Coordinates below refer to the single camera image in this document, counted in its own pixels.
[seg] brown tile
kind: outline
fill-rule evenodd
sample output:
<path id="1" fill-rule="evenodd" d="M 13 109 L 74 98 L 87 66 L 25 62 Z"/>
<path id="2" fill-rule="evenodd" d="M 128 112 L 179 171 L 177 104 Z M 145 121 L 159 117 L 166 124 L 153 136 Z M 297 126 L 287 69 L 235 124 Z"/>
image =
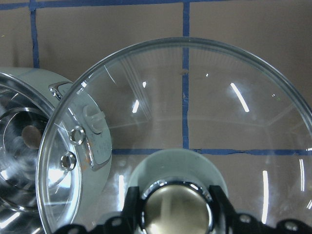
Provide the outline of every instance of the brown tile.
<path id="1" fill-rule="evenodd" d="M 32 67 L 30 12 L 27 7 L 2 10 L 0 17 L 0 66 Z"/>
<path id="2" fill-rule="evenodd" d="M 182 7 L 177 3 L 38 9 L 40 67 L 76 80 L 126 46 L 181 36 Z"/>
<path id="3" fill-rule="evenodd" d="M 281 87 L 261 69 L 223 52 L 190 49 L 188 119 L 190 148 L 307 149 L 311 145 L 299 111 Z"/>
<path id="4" fill-rule="evenodd" d="M 229 200 L 237 211 L 247 212 L 261 220 L 264 203 L 263 171 L 268 174 L 267 224 L 295 218 L 310 223 L 311 173 L 305 174 L 301 186 L 300 161 L 311 166 L 305 156 L 255 156 L 249 154 L 205 155 L 222 173 L 229 191 Z"/>
<path id="5" fill-rule="evenodd" d="M 191 3 L 191 36 L 248 50 L 282 72 L 312 106 L 312 2 Z"/>

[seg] clear glass lens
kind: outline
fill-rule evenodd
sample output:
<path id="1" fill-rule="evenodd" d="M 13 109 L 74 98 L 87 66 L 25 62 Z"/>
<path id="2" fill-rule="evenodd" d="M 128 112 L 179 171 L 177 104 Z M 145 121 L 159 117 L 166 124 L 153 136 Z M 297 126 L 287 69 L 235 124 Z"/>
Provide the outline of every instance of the clear glass lens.
<path id="1" fill-rule="evenodd" d="M 88 98 L 99 108 L 93 114 Z M 44 224 L 51 231 L 68 222 L 93 228 L 122 209 L 143 159 L 186 148 L 216 165 L 235 209 L 272 226 L 291 217 L 311 225 L 311 121 L 309 107 L 278 71 L 235 47 L 177 38 L 126 48 L 76 81 L 48 124 L 39 162 Z M 77 125 L 87 144 L 69 141 Z M 63 151 L 77 157 L 66 174 L 58 171 Z M 109 162 L 95 172 L 90 159 Z M 64 212 L 52 201 L 71 208 Z"/>

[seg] blue grout line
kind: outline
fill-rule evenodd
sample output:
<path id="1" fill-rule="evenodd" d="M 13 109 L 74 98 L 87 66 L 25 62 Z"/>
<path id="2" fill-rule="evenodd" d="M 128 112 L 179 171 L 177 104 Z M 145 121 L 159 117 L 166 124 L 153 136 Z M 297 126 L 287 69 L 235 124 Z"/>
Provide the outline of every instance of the blue grout line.
<path id="1" fill-rule="evenodd" d="M 190 36 L 190 3 L 183 4 L 183 36 Z"/>
<path id="2" fill-rule="evenodd" d="M 33 41 L 33 64 L 34 68 L 40 68 L 39 66 L 39 47 L 37 38 L 37 27 L 36 27 L 36 1 L 30 0 L 29 10 L 30 10 L 30 27 L 31 27 L 31 38 Z"/>
<path id="3" fill-rule="evenodd" d="M 227 0 L 57 0 L 57 1 L 39 1 L 33 6 L 38 8 L 53 7 L 79 7 L 79 6 L 122 6 L 122 5 L 149 5 L 149 4 L 167 4 L 167 3 L 190 3 L 190 2 L 209 2 L 209 1 L 227 1 Z M 0 10 L 12 10 L 26 7 L 28 3 L 2 3 Z"/>
<path id="4" fill-rule="evenodd" d="M 3 3 L 3 4 L 0 4 L 0 10 L 12 10 L 12 9 L 17 9 L 17 8 L 22 8 L 22 7 L 27 7 L 27 6 L 28 6 L 27 2 Z"/>
<path id="5" fill-rule="evenodd" d="M 162 149 L 113 149 L 114 155 L 150 155 Z M 307 150 L 231 150 L 231 149 L 190 149 L 207 155 L 249 154 L 255 156 L 312 156 Z"/>
<path id="6" fill-rule="evenodd" d="M 190 35 L 190 3 L 183 4 L 183 36 Z M 189 148 L 189 48 L 182 49 L 182 140 L 183 148 Z"/>

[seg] metal rim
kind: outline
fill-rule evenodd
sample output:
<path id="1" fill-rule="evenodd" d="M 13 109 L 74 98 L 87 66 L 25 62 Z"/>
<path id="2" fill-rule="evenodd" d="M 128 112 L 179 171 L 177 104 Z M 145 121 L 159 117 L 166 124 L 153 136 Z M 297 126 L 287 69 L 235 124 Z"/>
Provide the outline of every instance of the metal rim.
<path id="1" fill-rule="evenodd" d="M 24 108 L 24 107 L 14 108 L 4 113 L 0 118 L 4 118 L 8 115 L 11 115 L 20 111 L 34 112 L 35 114 L 41 115 L 46 118 L 51 116 L 54 110 L 53 105 L 40 92 L 38 92 L 32 86 L 21 81 L 15 76 L 7 74 L 5 72 L 0 72 L 0 85 L 3 86 L 4 88 L 7 88 L 8 90 L 11 90 L 18 94 L 23 95 L 26 99 L 30 100 L 38 108 L 38 109 L 28 108 L 28 107 L 27 108 Z M 38 222 L 41 219 L 38 209 L 32 209 L 32 208 L 22 207 L 19 205 L 14 205 L 1 198 L 0 198 L 0 206 L 4 207 L 5 209 L 11 210 L 12 212 L 16 212 L 16 214 L 19 214 L 19 218 L 21 218 L 24 214 L 27 215 L 27 217 L 29 216 L 29 214 L 31 214 L 32 217 L 38 218 Z M 42 227 L 42 224 L 40 224 L 40 226 L 36 226 L 35 228 L 36 228 L 36 231 L 39 232 L 40 230 L 42 230 L 43 227 Z"/>

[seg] adjustment screw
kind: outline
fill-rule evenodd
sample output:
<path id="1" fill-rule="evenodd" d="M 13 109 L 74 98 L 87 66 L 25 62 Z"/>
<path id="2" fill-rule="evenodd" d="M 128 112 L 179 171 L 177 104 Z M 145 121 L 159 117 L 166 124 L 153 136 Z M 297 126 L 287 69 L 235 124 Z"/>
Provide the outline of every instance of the adjustment screw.
<path id="1" fill-rule="evenodd" d="M 295 224 L 294 222 L 291 222 L 291 221 L 287 221 L 285 223 L 285 228 L 289 231 L 298 231 L 298 226 L 297 224 Z"/>
<path id="2" fill-rule="evenodd" d="M 250 223 L 252 219 L 250 218 L 249 215 L 241 214 L 239 220 L 243 223 Z"/>

